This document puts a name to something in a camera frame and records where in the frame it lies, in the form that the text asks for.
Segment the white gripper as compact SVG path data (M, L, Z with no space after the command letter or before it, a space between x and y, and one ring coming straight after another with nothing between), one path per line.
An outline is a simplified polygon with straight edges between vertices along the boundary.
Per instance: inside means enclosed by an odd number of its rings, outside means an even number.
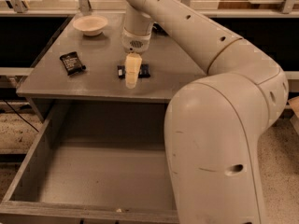
M121 43L124 50L129 53L125 59L125 84L128 89L133 89L138 80L138 74L142 64L139 54L144 53L150 46L151 33L146 35L135 35L122 30Z

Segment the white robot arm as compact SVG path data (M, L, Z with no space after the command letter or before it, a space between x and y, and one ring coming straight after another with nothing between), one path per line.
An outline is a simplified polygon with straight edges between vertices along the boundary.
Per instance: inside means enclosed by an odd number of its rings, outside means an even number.
M257 143L281 115L281 67L243 37L177 0L126 0L206 73L181 88L164 119L179 224L268 224Z

